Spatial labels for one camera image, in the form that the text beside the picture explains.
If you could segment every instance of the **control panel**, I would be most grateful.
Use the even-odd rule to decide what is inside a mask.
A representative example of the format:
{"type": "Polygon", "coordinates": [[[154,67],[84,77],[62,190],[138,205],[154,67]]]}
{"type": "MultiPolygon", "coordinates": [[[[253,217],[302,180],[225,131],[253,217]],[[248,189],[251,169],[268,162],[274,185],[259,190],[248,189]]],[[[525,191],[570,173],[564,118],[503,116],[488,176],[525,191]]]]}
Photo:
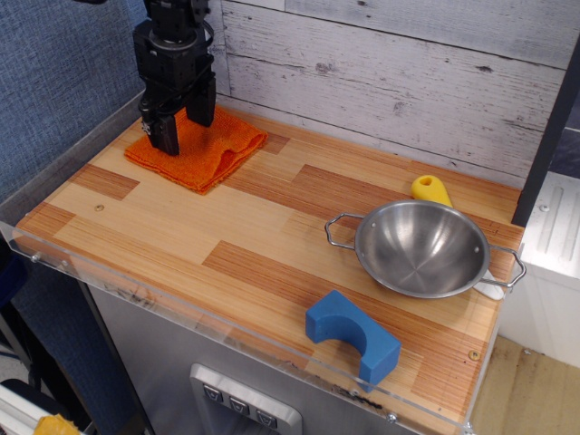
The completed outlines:
{"type": "Polygon", "coordinates": [[[294,408],[201,364],[189,374],[198,406],[210,403],[229,408],[280,435],[302,435],[302,416],[294,408]]]}

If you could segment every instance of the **yellow utensil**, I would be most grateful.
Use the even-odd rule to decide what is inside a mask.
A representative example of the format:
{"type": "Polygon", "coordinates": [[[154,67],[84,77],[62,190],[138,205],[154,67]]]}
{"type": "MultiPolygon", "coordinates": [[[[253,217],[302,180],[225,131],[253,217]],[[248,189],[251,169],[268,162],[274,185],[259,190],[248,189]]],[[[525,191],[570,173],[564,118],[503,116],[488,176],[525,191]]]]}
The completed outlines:
{"type": "Polygon", "coordinates": [[[411,184],[411,194],[415,199],[426,199],[453,207],[443,182],[432,175],[422,175],[411,184]]]}

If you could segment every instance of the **blue foam block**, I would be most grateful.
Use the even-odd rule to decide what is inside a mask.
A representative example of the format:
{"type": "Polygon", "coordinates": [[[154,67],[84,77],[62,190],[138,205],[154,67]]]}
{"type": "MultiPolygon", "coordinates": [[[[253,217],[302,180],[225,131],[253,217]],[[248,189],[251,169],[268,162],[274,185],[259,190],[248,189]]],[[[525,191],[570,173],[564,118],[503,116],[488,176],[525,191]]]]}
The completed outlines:
{"type": "Polygon", "coordinates": [[[306,312],[306,335],[315,343],[330,339],[350,343],[362,356],[359,378],[373,385],[399,362],[401,342],[336,290],[306,312]]]}

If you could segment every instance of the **table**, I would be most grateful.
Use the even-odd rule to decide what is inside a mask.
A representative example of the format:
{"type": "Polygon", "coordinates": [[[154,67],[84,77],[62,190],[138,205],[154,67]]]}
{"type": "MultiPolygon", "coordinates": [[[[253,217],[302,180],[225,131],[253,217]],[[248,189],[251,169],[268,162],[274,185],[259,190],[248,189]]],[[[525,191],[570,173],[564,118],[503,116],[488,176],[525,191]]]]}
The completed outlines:
{"type": "MultiPolygon", "coordinates": [[[[124,159],[144,134],[136,122],[23,218],[14,240],[33,259],[203,324],[370,411],[435,433],[463,427],[501,302],[473,289],[436,300],[399,295],[373,281],[354,252],[330,246],[324,223],[410,198],[413,180],[430,174],[490,244],[517,250],[524,228],[510,220],[519,190],[231,112],[269,139],[206,196],[124,159]],[[305,335],[305,311],[332,289],[401,341],[397,368],[371,393],[356,382],[352,346],[305,335]]],[[[335,227],[335,238],[353,241],[356,222],[335,227]]],[[[492,252],[497,279],[512,266],[512,256],[492,252]]]]}

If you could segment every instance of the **orange towel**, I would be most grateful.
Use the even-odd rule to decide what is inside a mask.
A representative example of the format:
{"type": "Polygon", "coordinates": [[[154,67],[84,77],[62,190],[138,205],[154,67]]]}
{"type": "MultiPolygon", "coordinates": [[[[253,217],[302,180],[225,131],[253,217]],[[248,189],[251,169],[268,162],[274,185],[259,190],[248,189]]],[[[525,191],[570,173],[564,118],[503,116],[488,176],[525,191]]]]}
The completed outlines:
{"type": "Polygon", "coordinates": [[[166,179],[205,195],[261,148],[267,133],[216,106],[211,127],[188,119],[185,109],[175,115],[179,155],[153,148],[147,136],[125,150],[125,157],[166,179]]]}

